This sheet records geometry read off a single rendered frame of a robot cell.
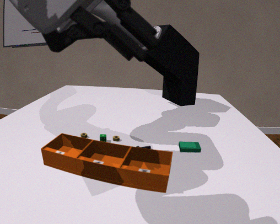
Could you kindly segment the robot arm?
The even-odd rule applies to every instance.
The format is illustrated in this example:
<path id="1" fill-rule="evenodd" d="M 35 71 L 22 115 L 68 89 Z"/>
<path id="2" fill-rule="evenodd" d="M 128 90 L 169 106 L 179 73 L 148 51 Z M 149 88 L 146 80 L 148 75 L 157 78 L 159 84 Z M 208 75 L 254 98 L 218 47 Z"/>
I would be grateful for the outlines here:
<path id="1" fill-rule="evenodd" d="M 145 51 L 147 48 L 140 43 L 132 34 L 130 34 L 121 24 L 119 18 L 117 18 L 116 13 L 112 8 L 103 0 L 102 2 L 97 5 L 93 11 L 91 11 L 92 14 L 100 17 L 101 19 L 105 20 L 106 22 L 109 22 L 110 24 L 116 24 L 119 28 L 121 28 L 129 37 L 131 37 L 139 46 L 141 46 Z M 157 34 L 155 37 L 159 39 L 161 35 L 161 28 L 159 26 L 154 27 L 157 30 Z"/>

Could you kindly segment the green rectangular block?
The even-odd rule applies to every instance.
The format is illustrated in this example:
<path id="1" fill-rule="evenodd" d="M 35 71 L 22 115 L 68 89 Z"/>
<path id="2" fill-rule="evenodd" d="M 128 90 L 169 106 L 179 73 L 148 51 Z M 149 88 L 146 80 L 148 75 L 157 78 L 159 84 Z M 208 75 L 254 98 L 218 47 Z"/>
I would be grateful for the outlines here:
<path id="1" fill-rule="evenodd" d="M 198 142 L 179 142 L 180 152 L 201 153 L 201 147 Z"/>

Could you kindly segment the orange three-compartment tray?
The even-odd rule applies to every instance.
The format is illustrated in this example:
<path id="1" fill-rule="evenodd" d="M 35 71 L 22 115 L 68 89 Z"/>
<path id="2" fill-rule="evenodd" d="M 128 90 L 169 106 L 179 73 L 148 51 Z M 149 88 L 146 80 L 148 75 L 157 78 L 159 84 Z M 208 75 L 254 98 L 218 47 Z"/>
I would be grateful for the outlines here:
<path id="1" fill-rule="evenodd" d="M 160 193 L 166 193 L 173 156 L 170 151 L 63 133 L 42 147 L 41 153 L 46 166 L 101 182 Z"/>

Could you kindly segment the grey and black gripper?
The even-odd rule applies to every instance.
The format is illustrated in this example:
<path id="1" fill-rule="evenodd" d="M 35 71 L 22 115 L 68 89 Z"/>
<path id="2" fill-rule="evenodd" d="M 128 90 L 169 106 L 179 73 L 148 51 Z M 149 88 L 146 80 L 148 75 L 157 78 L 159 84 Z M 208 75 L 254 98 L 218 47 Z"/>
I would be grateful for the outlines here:
<path id="1" fill-rule="evenodd" d="M 101 1 L 10 0 L 19 13 L 42 33 L 52 52 L 61 52 L 77 40 L 104 38 L 128 61 L 135 57 L 143 62 L 148 55 L 145 50 L 116 24 L 103 22 L 90 13 Z M 148 50 L 161 44 L 155 37 L 156 29 L 131 8 L 131 0 L 104 1 L 115 11 L 120 24 Z"/>

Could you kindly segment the green die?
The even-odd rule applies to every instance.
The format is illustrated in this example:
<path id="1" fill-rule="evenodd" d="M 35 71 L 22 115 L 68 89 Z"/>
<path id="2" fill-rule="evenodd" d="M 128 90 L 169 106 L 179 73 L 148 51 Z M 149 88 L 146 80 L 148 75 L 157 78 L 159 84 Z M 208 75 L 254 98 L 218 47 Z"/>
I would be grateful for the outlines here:
<path id="1" fill-rule="evenodd" d="M 100 141 L 106 142 L 106 134 L 100 134 Z"/>

